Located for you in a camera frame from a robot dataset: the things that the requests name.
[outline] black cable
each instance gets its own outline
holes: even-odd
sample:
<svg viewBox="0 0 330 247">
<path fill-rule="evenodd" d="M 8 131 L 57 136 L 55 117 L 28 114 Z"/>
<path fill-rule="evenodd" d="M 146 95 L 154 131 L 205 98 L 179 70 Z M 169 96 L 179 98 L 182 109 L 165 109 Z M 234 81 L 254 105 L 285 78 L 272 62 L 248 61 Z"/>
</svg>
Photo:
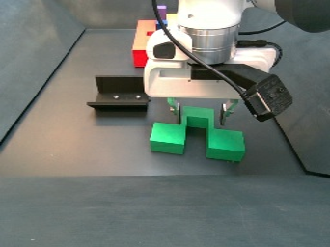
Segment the black cable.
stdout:
<svg viewBox="0 0 330 247">
<path fill-rule="evenodd" d="M 286 21 L 281 21 L 277 25 L 274 25 L 273 27 L 269 27 L 266 29 L 258 30 L 258 31 L 249 31 L 249 32 L 240 32 L 240 35 L 257 35 L 257 34 L 262 34 L 266 33 L 269 31 L 272 31 L 274 28 L 280 27 Z"/>
<path fill-rule="evenodd" d="M 208 63 L 205 63 L 187 49 L 186 47 L 181 44 L 181 42 L 175 39 L 175 37 L 171 35 L 169 32 L 162 17 L 158 9 L 158 1 L 153 0 L 153 8 L 154 8 L 154 13 L 157 16 L 157 20 L 161 23 L 162 29 L 170 38 L 171 42 L 175 44 L 175 46 L 182 50 L 182 52 L 198 63 L 201 64 L 217 77 L 224 79 L 232 86 L 233 88 L 238 91 L 240 96 L 242 97 L 244 100 L 246 100 L 246 93 L 245 90 L 238 86 L 238 84 L 222 73 L 220 72 L 213 66 L 210 66 Z"/>
<path fill-rule="evenodd" d="M 282 52 L 281 46 L 277 43 L 268 42 L 268 45 L 273 46 L 277 49 L 277 57 L 276 57 L 274 65 L 273 65 L 273 67 L 274 67 L 278 64 L 278 62 L 281 61 L 284 52 Z"/>
</svg>

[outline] green block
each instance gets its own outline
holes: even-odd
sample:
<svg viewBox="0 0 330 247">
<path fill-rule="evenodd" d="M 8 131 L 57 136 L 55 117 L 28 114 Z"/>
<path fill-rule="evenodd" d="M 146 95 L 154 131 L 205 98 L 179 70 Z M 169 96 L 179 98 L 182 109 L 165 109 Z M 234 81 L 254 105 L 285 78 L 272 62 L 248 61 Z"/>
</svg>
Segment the green block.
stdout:
<svg viewBox="0 0 330 247">
<path fill-rule="evenodd" d="M 245 156 L 242 132 L 210 129 L 208 135 L 206 157 L 241 162 Z"/>
<path fill-rule="evenodd" d="M 214 110 L 193 106 L 183 107 L 182 124 L 189 127 L 206 128 L 214 127 Z"/>
<path fill-rule="evenodd" d="M 150 137 L 151 151 L 183 154 L 186 126 L 171 123 L 154 123 Z"/>
<path fill-rule="evenodd" d="M 245 143 L 242 132 L 214 128 L 214 110 L 185 106 L 182 124 L 155 123 L 150 137 L 151 151 L 183 154 L 187 126 L 208 129 L 206 157 L 242 161 Z"/>
</svg>

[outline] black bracket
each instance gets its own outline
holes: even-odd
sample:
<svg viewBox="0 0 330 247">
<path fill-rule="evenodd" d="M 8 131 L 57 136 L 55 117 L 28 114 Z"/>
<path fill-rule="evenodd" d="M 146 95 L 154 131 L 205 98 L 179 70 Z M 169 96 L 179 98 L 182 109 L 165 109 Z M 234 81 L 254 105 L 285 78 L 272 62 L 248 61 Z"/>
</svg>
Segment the black bracket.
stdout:
<svg viewBox="0 0 330 247">
<path fill-rule="evenodd" d="M 87 105 L 95 110 L 147 111 L 150 98 L 142 76 L 97 76 L 98 97 Z"/>
</svg>

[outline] gray surface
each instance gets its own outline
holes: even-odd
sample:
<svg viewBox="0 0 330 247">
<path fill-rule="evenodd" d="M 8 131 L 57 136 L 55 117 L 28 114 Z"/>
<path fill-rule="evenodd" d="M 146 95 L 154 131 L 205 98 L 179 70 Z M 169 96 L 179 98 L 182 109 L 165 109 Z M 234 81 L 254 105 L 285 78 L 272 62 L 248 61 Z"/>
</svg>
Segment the gray surface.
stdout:
<svg viewBox="0 0 330 247">
<path fill-rule="evenodd" d="M 135 28 L 138 19 L 155 19 L 151 0 L 57 0 L 89 28 Z M 158 1 L 177 12 L 178 1 Z"/>
<path fill-rule="evenodd" d="M 276 23 L 269 14 L 250 13 L 242 28 L 253 23 L 257 29 L 265 27 L 270 19 Z M 330 175 L 330 32 L 309 34 L 285 24 L 253 38 L 266 38 L 282 46 L 284 58 L 274 73 L 294 96 L 294 104 L 277 119 L 306 169 Z"/>
<path fill-rule="evenodd" d="M 165 99 L 147 115 L 95 113 L 95 75 L 135 75 L 130 49 L 134 30 L 89 30 L 62 64 L 7 142 L 2 176 L 302 174 L 274 122 L 258 123 L 244 105 L 228 128 L 245 132 L 241 164 L 206 159 L 204 130 L 190 129 L 185 155 L 150 152 L 155 121 L 174 123 Z M 221 100 L 182 100 L 220 110 Z"/>
<path fill-rule="evenodd" d="M 85 27 L 53 0 L 0 0 L 0 142 Z"/>
<path fill-rule="evenodd" d="M 328 247 L 330 180 L 2 178 L 0 245 Z"/>
</svg>

